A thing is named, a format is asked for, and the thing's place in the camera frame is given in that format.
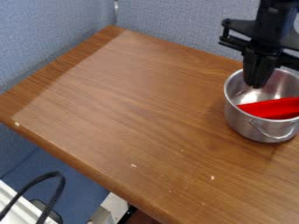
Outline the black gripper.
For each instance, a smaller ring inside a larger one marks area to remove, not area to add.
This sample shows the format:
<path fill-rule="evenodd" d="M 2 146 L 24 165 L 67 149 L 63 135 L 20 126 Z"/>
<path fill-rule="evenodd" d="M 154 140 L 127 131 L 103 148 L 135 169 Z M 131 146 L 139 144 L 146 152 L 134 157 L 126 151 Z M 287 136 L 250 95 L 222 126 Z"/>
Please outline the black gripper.
<path fill-rule="evenodd" d="M 299 0 L 261 0 L 253 20 L 226 18 L 219 43 L 242 52 L 243 79 L 253 88 L 262 88 L 278 67 L 299 70 L 299 32 L 295 19 Z"/>

